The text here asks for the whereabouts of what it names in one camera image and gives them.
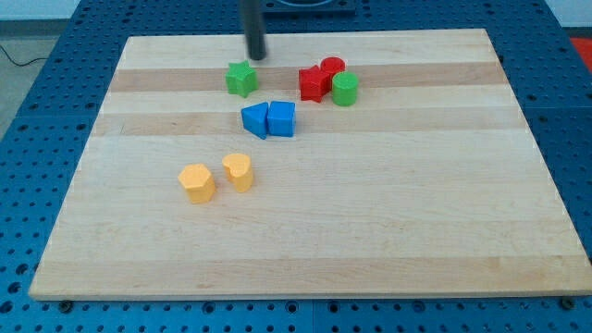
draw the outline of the cable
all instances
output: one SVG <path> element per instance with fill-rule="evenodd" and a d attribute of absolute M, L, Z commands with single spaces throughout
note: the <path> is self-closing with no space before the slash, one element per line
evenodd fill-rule
<path fill-rule="evenodd" d="M 10 61 L 14 66 L 18 66 L 18 67 L 26 67 L 26 66 L 34 63 L 35 61 L 47 60 L 46 57 L 39 57 L 39 58 L 34 58 L 31 61 L 28 61 L 26 63 L 20 64 L 12 59 L 12 57 L 8 54 L 8 52 L 6 51 L 4 46 L 0 45 L 0 50 L 2 50 L 2 52 L 6 55 L 6 57 L 8 58 L 8 61 Z"/>

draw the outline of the green cylinder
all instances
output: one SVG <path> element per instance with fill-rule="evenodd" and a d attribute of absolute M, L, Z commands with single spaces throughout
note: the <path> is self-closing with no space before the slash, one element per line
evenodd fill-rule
<path fill-rule="evenodd" d="M 358 98 L 358 77 L 349 71 L 335 74 L 332 93 L 336 105 L 353 105 Z"/>

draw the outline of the wood grain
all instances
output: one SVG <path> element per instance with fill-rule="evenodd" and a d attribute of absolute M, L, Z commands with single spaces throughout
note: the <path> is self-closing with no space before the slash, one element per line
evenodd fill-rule
<path fill-rule="evenodd" d="M 244 58 L 241 36 L 128 40 L 32 297 L 591 293 L 592 267 L 484 31 L 268 39 L 247 99 L 223 81 Z M 357 103 L 300 102 L 298 68 L 333 55 L 360 74 Z M 297 102 L 293 138 L 242 128 L 240 109 L 270 100 Z M 252 158 L 246 193 L 226 181 L 231 153 Z M 193 163 L 214 174 L 210 203 L 190 204 L 177 183 Z"/>

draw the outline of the blue pegboard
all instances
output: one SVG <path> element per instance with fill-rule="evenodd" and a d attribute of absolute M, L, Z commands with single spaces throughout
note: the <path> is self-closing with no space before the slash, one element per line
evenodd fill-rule
<path fill-rule="evenodd" d="M 542 0 L 358 0 L 269 32 L 486 28 L 588 255 L 592 87 Z M 0 143 L 0 332 L 592 331 L 592 298 L 56 302 L 27 296 L 127 38 L 240 33 L 234 2 L 82 0 Z"/>

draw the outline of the toy block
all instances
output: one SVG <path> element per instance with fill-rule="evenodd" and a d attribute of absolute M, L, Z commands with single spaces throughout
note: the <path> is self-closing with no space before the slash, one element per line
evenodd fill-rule
<path fill-rule="evenodd" d="M 248 61 L 245 60 L 236 64 L 230 63 L 228 67 L 229 69 L 226 73 L 228 93 L 238 94 L 246 98 L 249 93 L 259 88 L 257 72 L 249 66 Z"/>
<path fill-rule="evenodd" d="M 226 178 L 237 192 L 243 193 L 253 185 L 251 157 L 246 154 L 228 154 L 222 159 Z"/>
<path fill-rule="evenodd" d="M 240 111 L 242 126 L 261 139 L 267 137 L 267 102 L 251 105 Z"/>
<path fill-rule="evenodd" d="M 216 192 L 214 177 L 203 164 L 185 166 L 178 179 L 192 204 L 207 203 Z"/>
<path fill-rule="evenodd" d="M 345 71 L 345 62 L 336 56 L 330 56 L 321 61 L 321 70 L 329 73 L 329 79 L 333 80 L 335 74 Z"/>
<path fill-rule="evenodd" d="M 296 104 L 292 102 L 273 101 L 267 113 L 267 130 L 270 135 L 283 137 L 294 136 L 296 125 Z"/>
<path fill-rule="evenodd" d="M 320 103 L 323 96 L 331 90 L 330 74 L 314 65 L 298 71 L 300 98 L 303 101 L 313 100 Z"/>
<path fill-rule="evenodd" d="M 333 102 L 339 106 L 353 105 L 358 98 L 358 77 L 349 71 L 333 77 Z"/>

